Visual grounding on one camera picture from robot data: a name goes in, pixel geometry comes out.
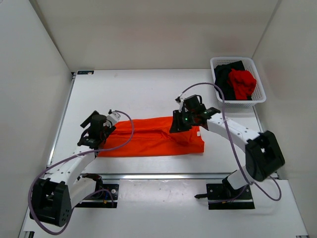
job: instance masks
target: cable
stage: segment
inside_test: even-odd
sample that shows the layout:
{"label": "cable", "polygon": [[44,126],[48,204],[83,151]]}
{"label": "cable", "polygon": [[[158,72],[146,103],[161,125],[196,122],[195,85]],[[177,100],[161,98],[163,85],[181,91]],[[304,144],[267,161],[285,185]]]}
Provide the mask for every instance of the cable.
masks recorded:
{"label": "cable", "polygon": [[273,201],[279,201],[282,197],[282,190],[280,188],[280,186],[278,185],[278,183],[275,181],[274,178],[272,178],[271,176],[269,176],[276,184],[277,188],[278,188],[278,191],[279,191],[279,197],[276,199],[276,198],[272,198],[267,192],[264,191],[263,188],[261,188],[256,182],[249,182],[246,174],[244,173],[243,169],[242,169],[242,166],[241,166],[241,163],[239,161],[239,158],[238,158],[238,155],[237,155],[237,152],[236,152],[236,149],[234,147],[234,143],[233,143],[233,139],[232,139],[232,136],[231,136],[231,133],[230,133],[230,130],[229,130],[229,126],[228,126],[228,123],[227,123],[227,120],[226,120],[226,117],[225,117],[225,100],[224,100],[224,94],[222,92],[222,90],[215,84],[213,83],[208,83],[208,82],[202,82],[202,83],[195,83],[191,86],[189,86],[188,88],[186,88],[180,95],[179,97],[181,97],[186,91],[188,91],[189,89],[197,86],[197,85],[211,85],[213,86],[214,88],[216,88],[219,93],[221,94],[221,98],[222,98],[222,117],[223,117],[223,122],[224,122],[224,126],[226,127],[226,131],[227,131],[227,134],[228,134],[228,139],[229,139],[229,142],[230,142],[230,145],[231,145],[231,149],[232,149],[232,152],[233,152],[233,155],[234,155],[234,158],[238,164],[238,167],[242,173],[242,176],[243,178],[245,179],[245,181],[247,182],[248,185],[252,185],[252,184],[255,184],[268,198],[270,198],[271,200]]}
{"label": "cable", "polygon": [[87,199],[87,198],[89,198],[89,197],[91,197],[91,196],[93,196],[93,195],[95,195],[95,194],[97,194],[97,193],[99,193],[99,192],[106,192],[106,194],[108,193],[109,196],[110,196],[111,202],[112,202],[112,207],[114,207],[113,196],[112,196],[111,192],[110,192],[108,189],[105,189],[105,188],[102,188],[102,189],[100,189],[100,190],[97,190],[97,191],[95,191],[95,192],[89,194],[89,195],[88,195],[87,197],[85,197],[83,200],[85,200],[85,199]]}
{"label": "cable", "polygon": [[131,136],[130,136],[130,138],[129,138],[126,142],[124,142],[122,145],[119,145],[119,146],[116,146],[116,147],[113,147],[113,148],[110,148],[110,149],[89,150],[89,151],[81,152],[81,153],[79,153],[79,154],[70,156],[70,157],[68,157],[67,159],[64,159],[64,160],[62,160],[62,161],[59,161],[59,162],[57,162],[56,164],[53,164],[52,166],[50,166],[50,167],[46,168],[45,170],[43,170],[42,172],[40,172],[40,173],[35,177],[35,179],[33,180],[33,182],[31,183],[31,186],[30,186],[30,189],[29,189],[29,193],[28,193],[28,204],[29,204],[29,208],[30,208],[30,213],[31,213],[31,215],[32,215],[32,217],[33,217],[33,219],[34,219],[34,221],[36,222],[36,224],[38,224],[39,227],[40,227],[43,231],[47,232],[48,234],[53,235],[53,236],[57,236],[57,235],[63,233],[63,231],[64,231],[64,230],[67,228],[67,226],[68,226],[68,223],[69,223],[69,221],[70,221],[70,217],[71,217],[71,216],[69,216],[69,219],[68,219],[68,221],[66,222],[65,226],[64,226],[59,232],[52,232],[51,230],[49,230],[48,228],[46,228],[46,227],[41,223],[41,221],[38,219],[38,217],[36,216],[35,211],[34,211],[33,206],[32,206],[32,190],[33,190],[34,184],[35,184],[36,181],[37,181],[41,176],[43,176],[47,171],[51,170],[52,168],[54,168],[54,167],[56,167],[56,166],[58,166],[58,165],[60,165],[60,164],[63,164],[63,163],[68,162],[68,161],[70,161],[70,160],[72,160],[72,159],[75,159],[75,158],[77,158],[78,156],[83,156],[83,155],[87,155],[87,154],[89,154],[89,153],[96,153],[96,152],[101,152],[101,151],[112,151],[112,150],[119,149],[119,148],[125,146],[126,144],[128,144],[128,143],[131,141],[131,139],[132,139],[132,137],[133,137],[133,134],[134,134],[134,124],[133,124],[133,120],[132,120],[131,117],[130,117],[127,113],[125,113],[125,112],[118,111],[118,110],[115,110],[114,112],[117,112],[117,113],[120,113],[120,114],[125,115],[126,117],[129,118],[129,120],[130,120],[130,122],[131,122],[131,127],[132,127]]}

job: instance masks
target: laundry basket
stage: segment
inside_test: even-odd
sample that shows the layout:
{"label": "laundry basket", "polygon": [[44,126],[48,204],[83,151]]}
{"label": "laundry basket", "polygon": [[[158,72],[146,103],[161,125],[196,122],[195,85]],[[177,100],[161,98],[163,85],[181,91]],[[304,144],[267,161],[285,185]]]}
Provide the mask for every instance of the laundry basket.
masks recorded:
{"label": "laundry basket", "polygon": [[[252,59],[247,58],[247,57],[214,57],[210,60],[210,64],[211,64],[211,71],[212,71],[212,79],[213,82],[215,83],[216,81],[216,76],[214,74],[214,69],[218,66],[218,65],[222,65],[222,64],[229,64],[229,63],[233,63],[233,62],[237,62],[237,61],[242,61],[244,69],[249,71],[252,76],[256,79],[257,81],[257,85],[256,88],[254,89],[254,92],[251,96],[252,100],[245,100],[245,101],[241,101],[241,100],[225,100],[225,105],[229,106],[229,107],[251,107],[254,106],[257,103],[263,103],[266,100],[266,95],[259,77],[259,74],[257,72],[257,68],[254,65],[254,62]],[[222,99],[219,97],[219,92],[216,91],[216,96],[218,98],[218,100],[223,103]]]}

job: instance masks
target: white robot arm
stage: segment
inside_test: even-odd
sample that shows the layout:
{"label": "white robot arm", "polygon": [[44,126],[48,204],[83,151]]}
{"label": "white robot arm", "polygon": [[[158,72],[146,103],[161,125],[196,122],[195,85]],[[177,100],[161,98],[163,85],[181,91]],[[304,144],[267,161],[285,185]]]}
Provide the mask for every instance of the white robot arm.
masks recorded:
{"label": "white robot arm", "polygon": [[192,126],[202,126],[208,131],[229,139],[226,121],[233,143],[245,152],[246,165],[222,181],[223,186],[231,191],[228,194],[235,194],[236,190],[254,181],[263,181],[285,164],[283,154],[272,132],[260,133],[227,117],[223,118],[223,114],[218,109],[206,109],[200,95],[185,99],[178,97],[176,101],[180,108],[173,111],[170,133],[187,131]]}
{"label": "white robot arm", "polygon": [[[115,130],[120,114],[109,111],[107,116],[94,111],[82,124],[85,128],[74,154],[103,147],[108,136]],[[98,175],[80,176],[84,168],[95,158],[96,153],[87,153],[65,162],[46,179],[39,178],[32,192],[32,206],[40,221],[62,227],[71,210],[89,194],[100,189]]]}

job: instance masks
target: orange shirt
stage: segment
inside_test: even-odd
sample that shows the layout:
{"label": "orange shirt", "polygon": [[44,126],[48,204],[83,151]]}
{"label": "orange shirt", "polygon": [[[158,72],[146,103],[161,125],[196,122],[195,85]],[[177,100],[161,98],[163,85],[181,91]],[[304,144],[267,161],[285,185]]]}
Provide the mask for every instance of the orange shirt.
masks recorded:
{"label": "orange shirt", "polygon": [[[125,146],[100,152],[99,157],[166,156],[203,153],[204,141],[199,126],[179,133],[169,133],[173,117],[134,119],[134,135]],[[108,137],[104,149],[123,144],[131,135],[130,121],[120,121]]]}

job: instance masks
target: red cloth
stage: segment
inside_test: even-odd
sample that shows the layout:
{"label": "red cloth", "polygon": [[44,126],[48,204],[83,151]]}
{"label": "red cloth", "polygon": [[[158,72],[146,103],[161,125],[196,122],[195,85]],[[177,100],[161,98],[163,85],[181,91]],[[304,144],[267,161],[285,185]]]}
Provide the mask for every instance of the red cloth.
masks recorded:
{"label": "red cloth", "polygon": [[[98,157],[164,156],[203,153],[204,141],[199,126],[179,133],[169,133],[173,117],[134,119],[134,135],[125,146],[106,152]],[[104,149],[121,145],[131,135],[130,121],[120,121],[108,137]]]}
{"label": "red cloth", "polygon": [[233,87],[236,100],[247,100],[256,88],[257,81],[247,70],[232,69],[228,83]]}

